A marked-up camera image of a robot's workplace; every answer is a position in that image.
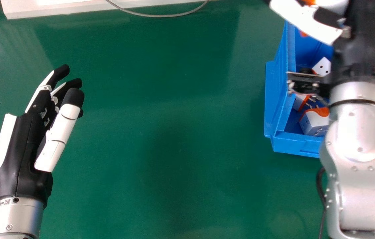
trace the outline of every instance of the blue box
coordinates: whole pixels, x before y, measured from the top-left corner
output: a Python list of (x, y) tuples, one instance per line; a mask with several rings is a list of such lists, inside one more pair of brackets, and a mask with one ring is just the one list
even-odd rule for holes
[(311, 68), (322, 57), (332, 59), (331, 46), (310, 37), (286, 23), (274, 61), (266, 64), (264, 135), (275, 152), (319, 157), (323, 137), (304, 135), (298, 120), (301, 113), (292, 109), (295, 95), (288, 95), (286, 72)]

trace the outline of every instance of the silver robotic arm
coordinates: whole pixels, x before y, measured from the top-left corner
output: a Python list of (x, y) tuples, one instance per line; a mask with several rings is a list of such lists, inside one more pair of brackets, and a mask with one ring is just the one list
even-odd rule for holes
[(34, 92), (25, 113), (6, 114), (0, 133), (0, 239), (38, 239), (56, 166), (81, 109), (80, 79), (56, 87), (62, 65)]
[(334, 48), (329, 75), (288, 72), (288, 88), (330, 99), (330, 127), (320, 150), (328, 176), (321, 194), (329, 236), (375, 238), (375, 0), (268, 4)]

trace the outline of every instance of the green surface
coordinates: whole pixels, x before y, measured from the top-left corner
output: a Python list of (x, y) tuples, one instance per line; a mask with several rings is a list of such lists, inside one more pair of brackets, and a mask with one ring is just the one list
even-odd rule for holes
[(41, 238), (316, 238), (320, 163), (274, 153), (263, 136), (265, 63), (282, 28), (259, 0), (173, 19), (6, 20), (0, 8), (0, 128), (55, 67), (84, 80)]

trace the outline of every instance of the cable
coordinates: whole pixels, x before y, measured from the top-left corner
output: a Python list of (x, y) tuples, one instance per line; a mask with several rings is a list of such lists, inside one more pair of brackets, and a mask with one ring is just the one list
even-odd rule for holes
[(178, 14), (167, 14), (167, 15), (153, 15), (153, 14), (144, 14), (144, 13), (139, 13), (139, 12), (133, 12), (133, 11), (122, 8), (121, 6), (118, 6), (117, 4), (113, 3), (111, 0), (105, 0), (105, 1), (107, 1), (109, 4), (111, 4), (112, 6), (115, 6), (117, 9), (120, 9), (123, 12), (127, 12), (127, 13), (130, 13), (132, 15), (136, 15), (136, 16), (147, 17), (147, 18), (175, 18), (175, 17), (181, 17), (181, 16), (189, 15), (191, 13), (199, 11), (210, 0), (205, 0), (203, 4), (201, 4), (200, 6), (198, 6), (195, 9), (190, 10), (189, 12), (182, 12), (182, 13), (178, 13)]
[(324, 223), (325, 223), (325, 218), (326, 218), (326, 199), (325, 199), (325, 193), (323, 192), (323, 186), (322, 186), (322, 178), (323, 178), (324, 173), (325, 173), (325, 168), (321, 167), (321, 169), (319, 169), (316, 175), (316, 188), (318, 190), (319, 198), (323, 205), (323, 213), (322, 213), (322, 218), (321, 218), (321, 225), (319, 229), (318, 239), (322, 239)]

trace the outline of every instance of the robotic arm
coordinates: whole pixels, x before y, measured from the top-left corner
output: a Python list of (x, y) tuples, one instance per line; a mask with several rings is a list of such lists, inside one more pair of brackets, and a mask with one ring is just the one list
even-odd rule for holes
[(6, 114), (0, 132), (0, 239), (37, 239), (51, 195), (51, 172), (83, 115), (80, 79), (55, 88), (69, 74), (62, 65), (34, 92), (25, 113)]
[(375, 238), (375, 0), (271, 0), (309, 36), (332, 45), (331, 73), (288, 72), (289, 90), (330, 99), (320, 150), (333, 239)]

